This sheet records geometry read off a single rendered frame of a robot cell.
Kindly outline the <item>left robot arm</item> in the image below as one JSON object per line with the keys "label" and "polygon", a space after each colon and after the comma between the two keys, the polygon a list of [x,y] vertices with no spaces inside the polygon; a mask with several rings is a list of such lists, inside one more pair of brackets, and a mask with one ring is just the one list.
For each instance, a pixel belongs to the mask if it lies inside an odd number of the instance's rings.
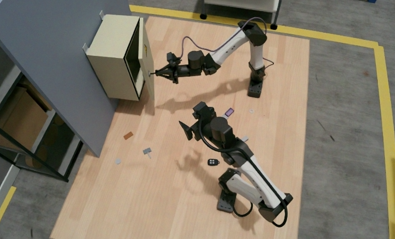
{"label": "left robot arm", "polygon": [[[221,152],[224,162],[237,169],[229,167],[218,178],[218,184],[222,188],[218,208],[232,212],[236,196],[239,194],[253,203],[258,208],[261,216],[272,223],[284,209],[281,201],[283,200],[288,206],[293,200],[293,196],[290,193],[283,193],[273,184],[258,164],[249,146],[240,138],[235,137],[233,128],[228,125],[226,118],[215,117],[210,122],[210,126],[213,135],[211,139],[212,144],[219,149],[243,149],[253,161],[251,163],[239,151]],[[245,175],[253,186],[245,182],[241,178],[241,174]],[[223,198],[224,200],[222,200]]]}

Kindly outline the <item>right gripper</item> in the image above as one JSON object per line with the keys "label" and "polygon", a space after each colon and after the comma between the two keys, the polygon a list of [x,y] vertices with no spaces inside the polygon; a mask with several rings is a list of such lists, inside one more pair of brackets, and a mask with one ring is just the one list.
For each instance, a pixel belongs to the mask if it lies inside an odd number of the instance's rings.
{"label": "right gripper", "polygon": [[173,62],[176,62],[177,64],[175,64],[174,67],[172,66],[172,68],[170,64],[167,64],[163,68],[159,69],[156,75],[169,79],[175,84],[179,83],[179,77],[189,77],[189,68],[187,68],[189,65],[179,65],[181,63],[179,60],[180,59],[173,53]]}

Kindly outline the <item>grey wall panel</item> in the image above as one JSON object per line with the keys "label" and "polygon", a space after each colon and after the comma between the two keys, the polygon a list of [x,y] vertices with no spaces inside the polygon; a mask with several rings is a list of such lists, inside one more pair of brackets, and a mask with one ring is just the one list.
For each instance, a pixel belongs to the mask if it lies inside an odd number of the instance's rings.
{"label": "grey wall panel", "polygon": [[0,47],[95,157],[119,98],[108,98],[83,50],[128,0],[0,0]]}

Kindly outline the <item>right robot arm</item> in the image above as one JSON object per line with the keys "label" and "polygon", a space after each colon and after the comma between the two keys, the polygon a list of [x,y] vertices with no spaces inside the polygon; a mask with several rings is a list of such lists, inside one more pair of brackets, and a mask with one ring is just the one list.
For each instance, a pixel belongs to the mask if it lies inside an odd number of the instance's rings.
{"label": "right robot arm", "polygon": [[[220,49],[215,52],[208,53],[206,56],[202,50],[193,50],[188,53],[188,65],[191,76],[201,76],[202,71],[205,75],[212,75],[217,72],[223,62],[241,45],[250,43],[251,59],[248,62],[252,71],[249,93],[261,94],[265,65],[263,62],[263,45],[267,41],[266,34],[261,30],[255,22],[240,21],[239,28],[234,34],[223,43]],[[245,25],[243,29],[241,29]],[[257,77],[256,77],[257,76]],[[253,87],[252,87],[253,86]],[[259,88],[260,87],[260,88]]]}

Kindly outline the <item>black key fob with grey buttons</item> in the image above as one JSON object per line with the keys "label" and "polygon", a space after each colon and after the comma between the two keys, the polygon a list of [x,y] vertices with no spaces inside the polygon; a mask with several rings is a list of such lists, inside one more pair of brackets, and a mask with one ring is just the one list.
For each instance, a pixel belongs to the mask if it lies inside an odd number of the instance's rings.
{"label": "black key fob with grey buttons", "polygon": [[214,166],[214,165],[218,165],[220,163],[220,161],[218,161],[218,159],[208,159],[208,165]]}

